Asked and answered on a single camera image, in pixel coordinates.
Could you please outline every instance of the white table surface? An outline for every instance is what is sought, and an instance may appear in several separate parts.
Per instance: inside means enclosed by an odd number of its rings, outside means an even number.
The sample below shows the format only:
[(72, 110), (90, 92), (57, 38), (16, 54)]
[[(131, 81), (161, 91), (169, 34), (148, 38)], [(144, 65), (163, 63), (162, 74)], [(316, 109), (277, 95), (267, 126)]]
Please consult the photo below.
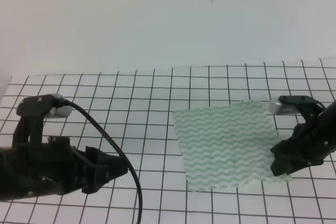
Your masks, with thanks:
[[(9, 146), (18, 122), (15, 108), (31, 95), (60, 93), (78, 103), (122, 147), (143, 188), (143, 224), (336, 223), (336, 173), (332, 154), (322, 166), (293, 174), (288, 184), (193, 193), (186, 190), (172, 112), (279, 95), (311, 95), (329, 105), (336, 95), (336, 59), (243, 66), (184, 67), (100, 74), (13, 77), (0, 104), (0, 145)], [(281, 137), (301, 116), (274, 116)], [(115, 151), (78, 112), (47, 120), (47, 135), (71, 144)], [(0, 223), (135, 223), (137, 198), (130, 173), (93, 195), (80, 191), (0, 202)]]

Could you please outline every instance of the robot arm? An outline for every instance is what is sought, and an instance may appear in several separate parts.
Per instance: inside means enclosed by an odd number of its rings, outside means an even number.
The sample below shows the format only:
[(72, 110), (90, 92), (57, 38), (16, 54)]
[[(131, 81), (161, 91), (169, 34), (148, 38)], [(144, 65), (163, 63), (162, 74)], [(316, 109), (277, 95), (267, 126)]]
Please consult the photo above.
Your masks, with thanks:
[(269, 110), (276, 115), (301, 113), (306, 121), (271, 149), (275, 176), (322, 165), (323, 159), (336, 150), (336, 101), (325, 108), (312, 97), (281, 96), (270, 102)]
[(128, 172), (120, 156), (111, 156), (86, 147), (85, 152), (70, 146), (67, 136), (49, 136), (42, 143), (45, 117), (67, 117), (71, 107), (58, 104), (58, 94), (25, 98), (16, 113), (21, 116), (13, 135), (12, 148), (0, 149), (0, 200), (82, 189), (97, 192), (104, 184)]

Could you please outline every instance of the green wavy striped cloth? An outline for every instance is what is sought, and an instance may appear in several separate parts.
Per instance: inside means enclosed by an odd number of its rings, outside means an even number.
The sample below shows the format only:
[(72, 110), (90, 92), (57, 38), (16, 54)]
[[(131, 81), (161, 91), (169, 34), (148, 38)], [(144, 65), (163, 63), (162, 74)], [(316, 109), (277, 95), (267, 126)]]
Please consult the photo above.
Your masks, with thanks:
[(274, 177), (270, 149), (281, 141), (262, 102), (174, 112), (188, 189), (209, 191), (257, 181), (287, 182)]

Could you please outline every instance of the white cloth with green waves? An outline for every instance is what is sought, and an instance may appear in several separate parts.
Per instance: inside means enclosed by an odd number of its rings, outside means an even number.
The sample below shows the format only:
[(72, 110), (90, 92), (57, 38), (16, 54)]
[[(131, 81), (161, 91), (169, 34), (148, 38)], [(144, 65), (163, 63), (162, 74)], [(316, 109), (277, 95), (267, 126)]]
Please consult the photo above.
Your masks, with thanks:
[(291, 179), (275, 177), (270, 170), (270, 149), (281, 139), (262, 102), (175, 111), (174, 122), (189, 190)]

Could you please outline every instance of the black grid lines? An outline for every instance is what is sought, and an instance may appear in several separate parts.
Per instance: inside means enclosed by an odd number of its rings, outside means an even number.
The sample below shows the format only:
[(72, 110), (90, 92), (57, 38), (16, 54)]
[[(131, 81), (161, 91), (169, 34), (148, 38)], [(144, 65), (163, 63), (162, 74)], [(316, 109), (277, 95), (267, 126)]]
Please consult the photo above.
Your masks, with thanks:
[[(11, 142), (18, 121), (15, 109), (22, 98), (59, 92), (86, 109), (129, 157), (143, 188), (143, 223), (330, 223), (327, 221), (336, 221), (336, 155), (327, 158), (321, 167), (293, 174), (293, 181), (285, 185), (260, 183), (249, 188), (195, 193), (187, 190), (174, 133), (175, 110), (249, 99), (268, 102), (290, 93), (312, 95), (326, 106), (333, 102), (336, 60), (321, 60), (316, 65), (299, 63), (13, 78), (0, 103), (0, 145)], [(282, 138), (289, 137), (297, 120), (302, 120), (297, 115), (270, 116)], [(47, 119), (44, 141), (49, 134), (68, 135), (72, 145), (81, 150), (90, 145), (115, 155), (89, 126), (76, 112), (66, 120)], [(0, 222), (13, 224), (134, 224), (137, 213), (130, 174), (89, 196), (78, 192), (0, 202)]]

